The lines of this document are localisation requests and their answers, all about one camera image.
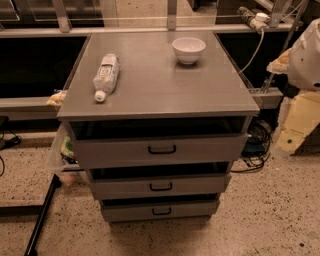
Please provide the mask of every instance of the water bottle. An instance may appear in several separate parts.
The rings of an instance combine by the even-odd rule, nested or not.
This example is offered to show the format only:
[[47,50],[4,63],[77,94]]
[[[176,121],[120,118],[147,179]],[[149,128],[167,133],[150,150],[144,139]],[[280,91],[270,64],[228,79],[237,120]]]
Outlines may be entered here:
[[94,98],[97,102],[103,102],[106,96],[114,91],[119,71],[119,57],[115,54],[106,54],[101,61],[97,75],[93,78],[96,89]]

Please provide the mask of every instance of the floor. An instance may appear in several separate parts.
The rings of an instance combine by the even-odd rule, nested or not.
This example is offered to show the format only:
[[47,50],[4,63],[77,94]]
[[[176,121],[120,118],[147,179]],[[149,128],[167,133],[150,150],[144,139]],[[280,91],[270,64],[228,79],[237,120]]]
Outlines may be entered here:
[[[41,204],[55,131],[18,131],[22,143],[1,151],[0,206]],[[86,183],[64,183],[54,196],[38,255],[319,255],[320,147],[271,156],[263,170],[233,174],[210,219],[106,223]],[[243,169],[241,161],[233,169]],[[23,255],[36,217],[0,219],[0,255]]]

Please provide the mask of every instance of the white bowl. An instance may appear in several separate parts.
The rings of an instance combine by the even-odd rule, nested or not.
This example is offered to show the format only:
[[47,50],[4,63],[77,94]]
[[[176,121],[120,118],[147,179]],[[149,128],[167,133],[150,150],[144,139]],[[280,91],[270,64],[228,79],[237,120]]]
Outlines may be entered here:
[[182,37],[173,41],[173,51],[183,64],[193,64],[202,55],[206,44],[198,38]]

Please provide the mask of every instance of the open drawer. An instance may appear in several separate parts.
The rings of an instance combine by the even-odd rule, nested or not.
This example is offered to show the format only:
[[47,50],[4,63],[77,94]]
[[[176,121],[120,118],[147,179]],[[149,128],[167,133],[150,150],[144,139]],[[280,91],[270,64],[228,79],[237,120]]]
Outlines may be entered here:
[[70,122],[77,140],[134,139],[172,136],[239,134],[245,116],[120,119]]
[[107,222],[211,216],[218,208],[217,194],[100,201]]
[[93,169],[87,171],[98,200],[222,193],[227,162]]

